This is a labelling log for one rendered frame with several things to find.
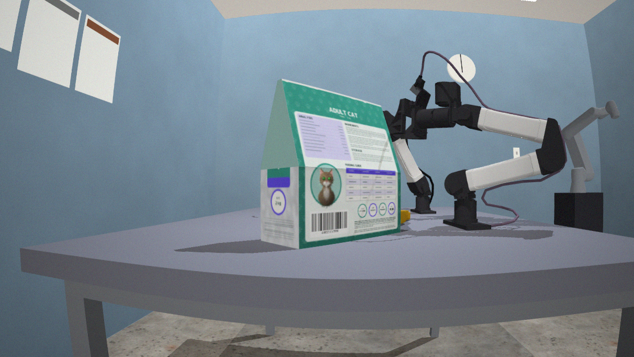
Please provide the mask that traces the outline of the yellow scoop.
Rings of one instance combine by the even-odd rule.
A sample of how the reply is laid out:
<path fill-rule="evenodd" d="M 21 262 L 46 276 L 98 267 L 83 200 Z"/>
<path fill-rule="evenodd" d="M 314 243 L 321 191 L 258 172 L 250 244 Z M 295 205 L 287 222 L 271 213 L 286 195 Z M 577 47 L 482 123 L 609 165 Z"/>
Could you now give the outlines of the yellow scoop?
<path fill-rule="evenodd" d="M 402 212 L 403 211 L 403 212 Z M 410 212 L 408 210 L 401 210 L 401 223 L 410 219 Z"/>

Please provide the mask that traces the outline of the green cat food pouch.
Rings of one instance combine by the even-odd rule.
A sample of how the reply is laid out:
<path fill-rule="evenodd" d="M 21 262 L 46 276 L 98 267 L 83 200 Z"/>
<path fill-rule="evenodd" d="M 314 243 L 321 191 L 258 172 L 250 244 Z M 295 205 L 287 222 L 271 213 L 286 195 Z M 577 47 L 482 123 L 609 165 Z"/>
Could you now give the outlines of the green cat food pouch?
<path fill-rule="evenodd" d="M 261 165 L 261 241 L 295 249 L 401 233 L 381 105 L 279 79 Z"/>

